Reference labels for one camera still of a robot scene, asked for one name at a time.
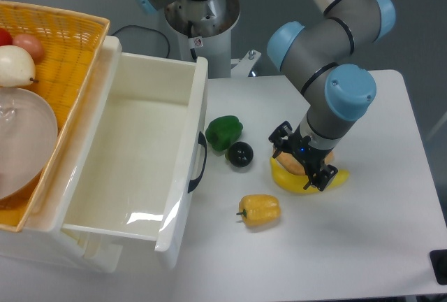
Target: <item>yellow banana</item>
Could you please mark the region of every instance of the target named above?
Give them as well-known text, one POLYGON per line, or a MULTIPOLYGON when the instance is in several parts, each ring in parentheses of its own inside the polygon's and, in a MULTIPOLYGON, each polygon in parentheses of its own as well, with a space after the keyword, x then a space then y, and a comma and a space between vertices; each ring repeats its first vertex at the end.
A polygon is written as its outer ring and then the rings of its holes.
MULTIPOLYGON (((272 157, 270 158, 270 167, 272 168, 272 177, 274 182, 282 189, 294 192, 296 194, 313 194, 320 192, 317 188, 313 187, 309 187, 307 190, 304 190, 303 187, 308 181, 307 176, 293 175, 289 173, 286 169, 278 165, 278 162, 272 157)), ((348 180, 348 178, 349 171, 346 169, 339 170, 328 189, 342 185, 348 180)))

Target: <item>yellow basket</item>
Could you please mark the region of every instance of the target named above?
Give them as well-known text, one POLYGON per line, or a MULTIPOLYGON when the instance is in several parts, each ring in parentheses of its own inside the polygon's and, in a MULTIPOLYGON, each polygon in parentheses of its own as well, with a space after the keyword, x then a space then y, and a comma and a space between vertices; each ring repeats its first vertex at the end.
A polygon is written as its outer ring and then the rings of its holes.
POLYGON ((44 195, 44 184, 85 92, 110 22, 84 13, 0 1, 0 27, 12 36, 33 34, 45 48, 36 65, 37 83, 27 87, 43 97, 57 118, 59 136, 49 162, 33 181, 17 194, 0 201, 0 230, 19 232, 44 195))

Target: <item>black ball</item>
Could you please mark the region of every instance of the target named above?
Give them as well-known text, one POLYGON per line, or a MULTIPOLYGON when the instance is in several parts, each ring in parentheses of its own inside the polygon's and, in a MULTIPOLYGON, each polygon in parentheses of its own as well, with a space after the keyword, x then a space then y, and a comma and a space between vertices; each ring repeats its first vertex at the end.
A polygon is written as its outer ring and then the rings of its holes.
POLYGON ((248 143, 238 141, 230 146, 225 157, 234 167, 242 168, 253 160, 253 148, 248 143))

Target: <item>table surface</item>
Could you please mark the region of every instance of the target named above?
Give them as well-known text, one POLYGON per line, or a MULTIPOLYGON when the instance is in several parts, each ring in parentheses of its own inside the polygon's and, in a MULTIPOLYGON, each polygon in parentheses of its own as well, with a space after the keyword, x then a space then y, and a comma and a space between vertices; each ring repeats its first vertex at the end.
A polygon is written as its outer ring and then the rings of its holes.
POLYGON ((372 72, 377 97, 335 148, 351 172, 338 189, 298 196, 270 177, 267 137, 296 125, 307 102, 282 76, 210 80, 206 124, 225 114, 244 124, 254 149, 236 171, 209 151, 175 270, 144 242, 124 248, 116 273, 0 259, 1 301, 297 301, 437 294, 429 251, 447 230, 411 110, 396 71, 372 72), (273 194, 274 224, 248 229, 235 215, 246 194, 273 194))

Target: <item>drawer handle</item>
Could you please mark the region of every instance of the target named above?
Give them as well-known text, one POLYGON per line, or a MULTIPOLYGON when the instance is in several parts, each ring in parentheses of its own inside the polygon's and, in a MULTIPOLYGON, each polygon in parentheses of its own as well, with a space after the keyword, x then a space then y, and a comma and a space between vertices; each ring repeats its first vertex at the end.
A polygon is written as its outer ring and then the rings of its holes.
POLYGON ((202 180, 203 172, 205 171, 205 165, 207 163, 207 141, 202 132, 198 132, 198 144, 202 145, 203 148, 205 148, 205 156, 203 158, 202 171, 200 172, 200 175, 194 180, 189 181, 188 194, 192 192, 195 188, 197 188, 200 180, 202 180))

